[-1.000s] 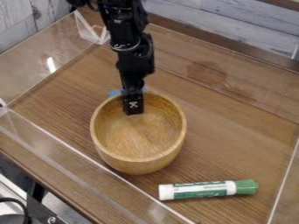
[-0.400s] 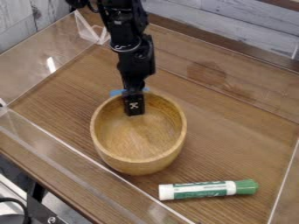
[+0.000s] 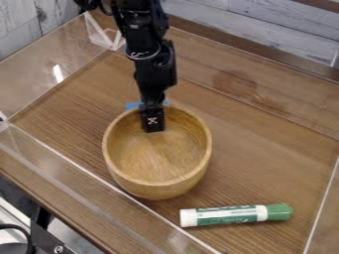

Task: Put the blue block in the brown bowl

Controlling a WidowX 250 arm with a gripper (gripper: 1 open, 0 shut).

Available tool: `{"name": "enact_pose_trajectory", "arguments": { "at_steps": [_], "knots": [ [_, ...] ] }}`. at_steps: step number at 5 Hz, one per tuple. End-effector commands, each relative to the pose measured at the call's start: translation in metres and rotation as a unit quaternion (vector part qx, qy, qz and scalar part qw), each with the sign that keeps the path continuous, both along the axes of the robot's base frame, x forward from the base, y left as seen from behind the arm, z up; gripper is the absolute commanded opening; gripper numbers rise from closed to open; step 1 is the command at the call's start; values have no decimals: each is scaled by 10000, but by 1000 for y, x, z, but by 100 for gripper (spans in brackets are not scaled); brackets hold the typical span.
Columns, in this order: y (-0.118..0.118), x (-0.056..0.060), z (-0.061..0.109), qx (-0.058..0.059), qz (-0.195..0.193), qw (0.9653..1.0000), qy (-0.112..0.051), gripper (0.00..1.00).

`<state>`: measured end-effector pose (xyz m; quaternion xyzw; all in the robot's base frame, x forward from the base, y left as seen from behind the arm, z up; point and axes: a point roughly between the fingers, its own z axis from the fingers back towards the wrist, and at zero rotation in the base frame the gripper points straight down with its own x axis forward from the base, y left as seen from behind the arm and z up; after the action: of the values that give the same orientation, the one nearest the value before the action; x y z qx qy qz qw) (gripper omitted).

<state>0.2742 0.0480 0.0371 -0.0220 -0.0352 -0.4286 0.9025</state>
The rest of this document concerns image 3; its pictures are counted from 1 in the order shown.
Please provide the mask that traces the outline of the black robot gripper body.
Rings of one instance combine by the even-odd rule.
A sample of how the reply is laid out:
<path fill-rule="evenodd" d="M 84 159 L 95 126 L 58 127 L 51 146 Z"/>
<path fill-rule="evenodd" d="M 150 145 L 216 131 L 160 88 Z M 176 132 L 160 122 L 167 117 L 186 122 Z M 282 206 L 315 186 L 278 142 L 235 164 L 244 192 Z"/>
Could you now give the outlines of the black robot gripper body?
<path fill-rule="evenodd" d="M 159 54 L 150 60 L 135 63 L 135 80 L 142 103 L 156 108 L 166 98 L 166 90 L 178 83 L 176 53 L 171 40 L 162 42 Z"/>

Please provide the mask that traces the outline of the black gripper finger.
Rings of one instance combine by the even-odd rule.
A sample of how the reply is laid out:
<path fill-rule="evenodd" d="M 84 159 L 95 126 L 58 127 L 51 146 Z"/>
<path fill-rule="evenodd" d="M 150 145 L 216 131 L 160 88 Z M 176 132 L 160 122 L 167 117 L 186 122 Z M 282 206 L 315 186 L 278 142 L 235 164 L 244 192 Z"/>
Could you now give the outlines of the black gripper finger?
<path fill-rule="evenodd" d="M 147 133 L 160 132 L 166 129 L 164 108 L 162 106 L 139 106 L 142 128 Z"/>

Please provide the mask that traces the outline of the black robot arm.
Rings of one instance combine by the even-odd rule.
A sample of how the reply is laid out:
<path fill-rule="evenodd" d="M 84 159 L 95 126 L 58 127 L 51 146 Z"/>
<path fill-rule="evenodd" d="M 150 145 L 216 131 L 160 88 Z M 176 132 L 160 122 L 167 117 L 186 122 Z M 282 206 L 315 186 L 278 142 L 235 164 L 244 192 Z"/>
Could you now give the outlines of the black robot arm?
<path fill-rule="evenodd" d="M 75 2 L 84 10 L 99 8 L 114 18 L 126 40 L 126 55 L 135 64 L 142 128 L 147 133 L 163 131 L 166 90 L 176 85 L 178 73 L 174 42 L 164 38 L 170 22 L 160 0 L 108 0 L 110 9 L 103 0 Z"/>

